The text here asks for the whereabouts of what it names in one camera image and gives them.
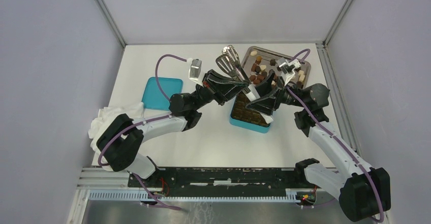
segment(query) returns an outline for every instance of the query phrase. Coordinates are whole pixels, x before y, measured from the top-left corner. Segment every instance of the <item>red wire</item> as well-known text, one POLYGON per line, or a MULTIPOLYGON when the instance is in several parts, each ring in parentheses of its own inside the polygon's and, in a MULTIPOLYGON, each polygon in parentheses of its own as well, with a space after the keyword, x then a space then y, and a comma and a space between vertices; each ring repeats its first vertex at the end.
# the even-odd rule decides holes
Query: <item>red wire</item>
POLYGON ((166 194, 165 194, 165 196, 167 196, 168 194, 169 194, 169 185, 168 185, 168 183, 163 179, 163 178, 161 178, 162 179, 162 184, 163 185, 165 185, 166 184, 166 187, 168 188, 168 191, 166 192, 166 194))
POLYGON ((316 201, 316 191, 317 191, 317 185, 314 185, 314 189, 313 189, 313 192, 312 192, 312 194, 314 195, 314 201, 316 201))
POLYGON ((164 190, 164 181, 163 181, 163 178, 160 178, 160 181, 162 181, 162 192, 163 192, 163 190, 164 190))

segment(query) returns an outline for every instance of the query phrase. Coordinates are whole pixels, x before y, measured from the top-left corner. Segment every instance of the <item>chocolate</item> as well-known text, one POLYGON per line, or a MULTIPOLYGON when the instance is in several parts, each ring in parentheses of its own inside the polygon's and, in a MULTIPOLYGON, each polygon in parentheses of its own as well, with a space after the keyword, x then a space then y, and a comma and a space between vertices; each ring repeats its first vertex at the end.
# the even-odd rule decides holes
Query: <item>chocolate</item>
POLYGON ((262 62, 262 57, 258 55, 256 57, 256 64, 259 65, 261 62, 262 62))

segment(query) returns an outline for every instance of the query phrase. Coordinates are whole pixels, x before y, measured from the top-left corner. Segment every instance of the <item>teal tray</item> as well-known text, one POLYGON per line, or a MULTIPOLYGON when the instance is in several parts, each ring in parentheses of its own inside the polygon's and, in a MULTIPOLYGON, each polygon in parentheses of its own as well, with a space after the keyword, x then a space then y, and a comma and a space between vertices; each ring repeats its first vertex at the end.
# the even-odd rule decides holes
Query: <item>teal tray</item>
MULTIPOLYGON (((182 91, 181 79, 159 77, 159 83, 168 97, 182 91)), ((144 95, 142 96, 142 102, 144 103, 144 108, 169 111, 169 101, 160 92, 155 77, 148 79, 144 95)))

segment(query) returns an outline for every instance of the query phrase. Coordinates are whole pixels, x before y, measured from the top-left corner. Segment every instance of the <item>white tabletop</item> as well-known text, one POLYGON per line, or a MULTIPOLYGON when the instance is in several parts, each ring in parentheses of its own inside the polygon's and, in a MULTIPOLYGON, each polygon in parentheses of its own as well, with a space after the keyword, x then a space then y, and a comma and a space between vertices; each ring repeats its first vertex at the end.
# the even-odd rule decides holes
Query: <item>white tabletop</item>
MULTIPOLYGON (((210 69, 223 74, 214 62, 226 44, 212 45, 129 45, 126 47, 118 71, 109 106, 125 106, 140 102, 147 80, 155 74, 156 62, 164 54, 202 60, 202 72, 210 69)), ((234 44, 239 56, 244 57, 254 44, 234 44)), ((310 48, 306 59, 311 64, 307 84, 326 84, 315 44, 256 44, 258 47, 286 55, 310 48)), ((188 80, 189 66, 182 61, 165 58, 159 76, 182 79, 182 92, 193 92, 195 83, 188 80)), ((267 134, 242 129, 229 123, 234 100, 219 106, 215 101, 199 109, 202 117, 191 130, 151 139, 141 145, 139 152, 150 156, 164 167, 286 167, 307 158, 316 158, 326 167, 334 167, 323 151, 302 131, 296 128, 293 113, 301 108, 281 105, 274 113, 274 122, 267 134)), ((330 122, 338 130, 332 103, 324 109, 330 122)), ((145 110, 145 116, 165 111, 145 110)))

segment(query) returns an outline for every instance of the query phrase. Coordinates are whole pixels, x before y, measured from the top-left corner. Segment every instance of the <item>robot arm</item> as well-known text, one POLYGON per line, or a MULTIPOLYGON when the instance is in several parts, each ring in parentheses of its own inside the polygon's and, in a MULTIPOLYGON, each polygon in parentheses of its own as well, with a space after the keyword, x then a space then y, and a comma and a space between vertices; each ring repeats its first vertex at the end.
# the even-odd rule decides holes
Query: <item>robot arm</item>
POLYGON ((250 102, 246 107, 267 115, 271 115, 280 104, 307 107, 309 111, 303 109, 295 113, 296 126, 325 152, 337 168, 337 172, 334 172, 316 159, 306 159, 295 166, 298 178, 327 191, 339 201, 341 209, 351 221, 359 221, 380 212, 370 181, 364 173, 366 171, 377 189, 383 211, 389 210, 389 174, 383 168, 374 169, 335 131, 323 112, 323 107, 329 105, 329 89, 323 84, 313 84, 305 89, 288 84, 287 88, 283 80, 279 80, 276 88, 272 89, 268 86, 272 76, 270 74, 267 81, 256 87, 260 99, 250 102))
POLYGON ((126 114, 117 116, 103 134, 94 138, 97 149, 105 151, 102 159, 115 172, 128 170, 147 178, 156 167, 148 157, 138 154, 143 142, 193 128, 202 115, 198 109, 211 101, 223 105, 249 85, 224 77, 214 70, 202 76, 201 81, 202 86, 197 84, 193 93, 178 93, 170 98, 169 110, 172 114, 146 119, 131 119, 126 114), (125 137, 118 137, 124 130, 125 137))

